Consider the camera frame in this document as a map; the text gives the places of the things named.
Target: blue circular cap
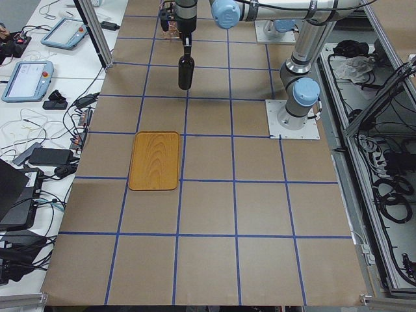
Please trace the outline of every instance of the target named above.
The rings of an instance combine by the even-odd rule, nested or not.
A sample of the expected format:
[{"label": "blue circular cap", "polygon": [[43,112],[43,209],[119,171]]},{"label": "blue circular cap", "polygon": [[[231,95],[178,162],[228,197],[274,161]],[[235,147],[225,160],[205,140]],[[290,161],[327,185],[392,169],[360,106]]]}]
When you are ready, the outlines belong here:
[{"label": "blue circular cap", "polygon": [[320,88],[317,82],[311,78],[301,78],[294,83],[293,97],[299,105],[310,107],[319,98]]},{"label": "blue circular cap", "polygon": [[279,33],[286,33],[294,29],[296,21],[293,19],[277,19],[273,24],[275,30],[277,30]]},{"label": "blue circular cap", "polygon": [[240,21],[240,7],[234,0],[215,0],[211,14],[215,23],[223,29],[232,28]]}]

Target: hand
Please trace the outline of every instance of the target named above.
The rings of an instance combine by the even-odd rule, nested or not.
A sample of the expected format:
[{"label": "hand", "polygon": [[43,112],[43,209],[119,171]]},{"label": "hand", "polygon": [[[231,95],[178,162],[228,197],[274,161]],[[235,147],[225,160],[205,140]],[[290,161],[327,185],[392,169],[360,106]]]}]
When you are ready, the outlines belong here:
[{"label": "hand", "polygon": [[10,35],[10,31],[6,27],[0,25],[0,39],[4,40]]}]

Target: white mounting plate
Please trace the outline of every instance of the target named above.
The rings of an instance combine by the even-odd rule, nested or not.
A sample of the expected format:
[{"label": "white mounting plate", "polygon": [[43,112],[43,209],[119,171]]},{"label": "white mounting plate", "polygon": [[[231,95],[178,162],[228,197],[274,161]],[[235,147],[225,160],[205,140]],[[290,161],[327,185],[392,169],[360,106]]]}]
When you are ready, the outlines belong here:
[{"label": "white mounting plate", "polygon": [[[319,132],[317,122],[315,119],[308,119],[305,126],[300,130],[289,130],[283,127],[278,122],[278,111],[284,105],[286,100],[267,99],[266,110],[268,120],[268,132],[270,138],[282,138],[282,139],[296,139],[296,140],[319,140]],[[309,111],[308,116],[313,116],[312,109]]]},{"label": "white mounting plate", "polygon": [[254,22],[255,35],[259,44],[281,44],[286,46],[293,46],[296,44],[296,39],[294,38],[292,31],[285,32],[279,37],[267,36],[263,30],[266,23],[268,23],[268,21]]}]

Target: wooden tray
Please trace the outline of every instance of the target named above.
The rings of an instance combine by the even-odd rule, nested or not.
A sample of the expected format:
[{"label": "wooden tray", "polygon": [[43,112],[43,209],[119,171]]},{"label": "wooden tray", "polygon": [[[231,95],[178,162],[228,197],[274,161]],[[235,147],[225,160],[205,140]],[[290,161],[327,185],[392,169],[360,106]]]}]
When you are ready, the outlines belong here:
[{"label": "wooden tray", "polygon": [[139,132],[131,156],[131,190],[174,190],[179,179],[179,133]]}]

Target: person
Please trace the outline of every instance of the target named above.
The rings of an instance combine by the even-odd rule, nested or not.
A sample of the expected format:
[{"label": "person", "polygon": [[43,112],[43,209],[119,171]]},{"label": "person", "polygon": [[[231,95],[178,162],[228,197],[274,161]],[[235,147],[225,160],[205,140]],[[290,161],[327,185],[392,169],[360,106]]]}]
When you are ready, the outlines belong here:
[{"label": "person", "polygon": [[5,40],[10,36],[10,31],[7,30],[5,24],[0,22],[0,40]]}]

